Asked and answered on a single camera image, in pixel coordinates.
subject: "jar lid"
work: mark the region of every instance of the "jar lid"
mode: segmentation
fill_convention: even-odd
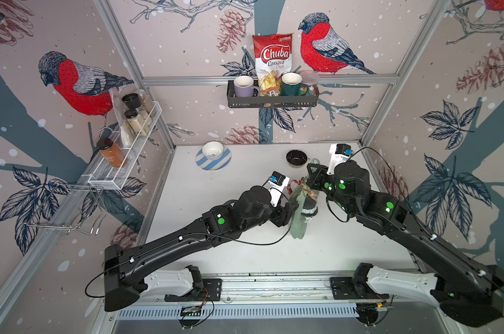
[[[108,148],[110,148],[111,146],[113,146],[114,143],[115,142],[113,142],[109,138],[100,138],[100,140],[98,140],[98,142],[96,143],[96,146],[100,150],[107,150]]]
[[[139,94],[131,93],[124,95],[122,97],[122,102],[130,109],[135,109],[141,106],[141,99],[139,98]]]
[[[124,116],[126,118],[135,118],[135,117],[137,117],[138,114],[139,113],[135,109],[128,109],[128,110],[126,110],[126,112],[124,112]]]
[[[312,70],[303,70],[300,72],[302,77],[302,84],[312,85],[319,83],[319,74]]]

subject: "chip bag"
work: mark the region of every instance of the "chip bag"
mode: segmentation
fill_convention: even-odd
[[[292,34],[253,36],[253,39],[259,95],[278,96],[281,77],[291,70]]]

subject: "white bowl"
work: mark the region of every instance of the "white bowl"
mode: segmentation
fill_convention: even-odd
[[[202,153],[209,160],[220,159],[224,153],[224,146],[219,142],[208,142],[202,147]]]

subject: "bottle cap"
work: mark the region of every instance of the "bottle cap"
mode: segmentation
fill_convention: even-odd
[[[126,118],[135,118],[135,117],[137,117],[137,115],[138,115],[138,114],[139,114],[139,113],[137,112],[137,110],[135,110],[135,109],[128,109],[128,110],[126,110],[126,112],[124,113],[124,116],[125,116]]]
[[[114,143],[115,142],[113,142],[109,138],[100,138],[100,140],[98,140],[98,142],[96,143],[96,146],[100,150],[107,150],[108,148],[110,148],[111,146],[113,146]]]
[[[135,109],[141,106],[139,94],[135,93],[124,95],[124,97],[122,97],[122,102],[124,102],[129,109]]]

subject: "white table surface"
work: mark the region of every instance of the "white table surface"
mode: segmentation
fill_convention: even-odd
[[[356,143],[349,143],[358,150]],[[329,143],[230,145],[230,163],[221,170],[202,170],[195,163],[201,146],[178,146],[163,188],[147,242],[163,237],[193,222],[215,205],[238,199],[253,185],[262,185],[276,170],[291,179],[307,175],[305,167],[293,168],[285,156],[290,150],[302,150],[308,158],[318,158],[327,166]],[[362,154],[354,157],[368,168]],[[371,176],[371,187],[377,190]],[[197,266],[203,274],[242,272],[304,272],[352,271],[360,262],[389,269],[413,269],[408,251],[363,227],[355,218],[339,222],[328,211],[325,194],[319,196],[319,212],[308,223],[302,240],[288,234],[272,246],[253,246],[228,242],[209,250],[182,257],[163,269]],[[346,214],[337,205],[330,205],[336,215],[345,220]],[[287,226],[278,228],[268,222],[242,233],[240,240],[269,243],[279,239]]]

